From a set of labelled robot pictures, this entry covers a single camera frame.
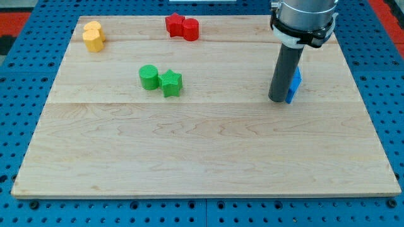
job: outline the blue pegboard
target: blue pegboard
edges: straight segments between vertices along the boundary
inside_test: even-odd
[[[269,1],[40,0],[0,67],[0,226],[403,226],[403,196],[368,199],[18,201],[13,179],[80,15],[267,15]],[[335,30],[400,185],[404,62],[367,1],[340,0]]]

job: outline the wooden board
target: wooden board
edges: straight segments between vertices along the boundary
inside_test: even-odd
[[[280,44],[268,16],[82,16],[17,176],[19,199],[371,197],[401,192],[335,37],[306,48],[292,105],[268,87]],[[86,51],[85,23],[107,37]],[[138,69],[182,73],[180,97]]]

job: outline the green cylinder block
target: green cylinder block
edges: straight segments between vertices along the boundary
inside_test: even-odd
[[[155,66],[145,65],[139,69],[141,86],[146,90],[158,88],[158,71]]]

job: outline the yellow cylinder block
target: yellow cylinder block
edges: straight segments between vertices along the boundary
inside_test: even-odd
[[[98,30],[88,30],[83,33],[83,40],[87,50],[90,52],[99,52],[104,48],[100,32]]]
[[[100,33],[101,39],[104,42],[105,41],[105,35],[104,32],[102,31],[102,27],[101,24],[98,21],[91,21],[89,23],[87,23],[84,26],[84,30],[85,31],[89,31],[89,30],[97,30]]]

